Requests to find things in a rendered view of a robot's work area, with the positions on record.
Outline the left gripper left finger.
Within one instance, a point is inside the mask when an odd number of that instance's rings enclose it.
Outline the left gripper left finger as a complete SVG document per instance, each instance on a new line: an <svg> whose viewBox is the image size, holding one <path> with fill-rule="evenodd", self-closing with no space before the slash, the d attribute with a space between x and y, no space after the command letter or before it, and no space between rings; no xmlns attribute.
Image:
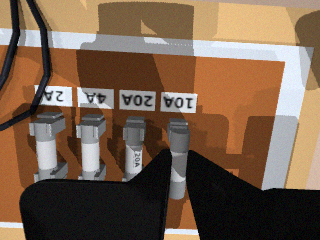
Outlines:
<svg viewBox="0 0 320 240"><path fill-rule="evenodd" d="M25 239L164 240L171 166L163 149L128 182L35 182L19 201Z"/></svg>

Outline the red test probe with black lead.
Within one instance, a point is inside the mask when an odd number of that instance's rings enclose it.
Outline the red test probe with black lead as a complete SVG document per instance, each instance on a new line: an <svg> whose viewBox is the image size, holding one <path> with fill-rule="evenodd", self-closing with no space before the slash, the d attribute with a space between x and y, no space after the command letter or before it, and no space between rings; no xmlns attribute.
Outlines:
<svg viewBox="0 0 320 240"><path fill-rule="evenodd" d="M38 105L41 101L45 88L48 84L48 81L51 76L50 70L50 58L49 58L49 46L48 46L48 34L47 28L42 20L42 17L34 3L33 0L26 0L35 20L40 29L40 37L41 37L41 49L42 49L42 60L43 60L43 71L44 74L30 106L30 109L23 112L22 114L6 121L5 123L0 125L0 131L24 120L25 118L36 113ZM4 86L12 66L12 62L14 59L14 55L16 52L16 48L18 45L18 41L20 38L20 23L19 23L19 11L18 11L18 0L10 0L10 8L11 8L11 20L12 20L12 36L10 39L9 47L7 50L7 54L5 57L5 61L3 64L3 68L0 75L0 91Z"/></svg>

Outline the white ceramic fuse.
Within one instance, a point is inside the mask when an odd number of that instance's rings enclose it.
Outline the white ceramic fuse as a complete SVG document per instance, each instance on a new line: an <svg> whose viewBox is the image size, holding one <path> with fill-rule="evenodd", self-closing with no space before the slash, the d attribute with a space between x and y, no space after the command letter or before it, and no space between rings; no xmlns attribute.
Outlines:
<svg viewBox="0 0 320 240"><path fill-rule="evenodd" d="M142 171L142 147L143 141L140 141L141 124L127 124L127 140L125 155L125 178L128 182Z"/></svg>
<svg viewBox="0 0 320 240"><path fill-rule="evenodd" d="M189 143L189 130L181 128L171 130L170 151L172 154L172 166L169 197L172 199L182 199L185 194Z"/></svg>
<svg viewBox="0 0 320 240"><path fill-rule="evenodd" d="M46 124L55 122L52 119L34 121L36 152L38 161L39 180L51 179L50 175L58 171L56 134L47 136Z"/></svg>
<svg viewBox="0 0 320 240"><path fill-rule="evenodd" d="M81 149L82 149L82 176L83 180L95 180L100 174L99 141L94 139L94 128L99 122L82 122L81 125Z"/></svg>

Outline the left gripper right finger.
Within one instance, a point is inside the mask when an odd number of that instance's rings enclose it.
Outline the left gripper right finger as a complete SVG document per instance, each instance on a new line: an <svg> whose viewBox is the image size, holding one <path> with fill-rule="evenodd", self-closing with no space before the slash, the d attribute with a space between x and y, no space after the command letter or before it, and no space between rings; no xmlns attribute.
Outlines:
<svg viewBox="0 0 320 240"><path fill-rule="evenodd" d="M320 228L320 190L261 190L188 151L186 185L200 240L283 240Z"/></svg>

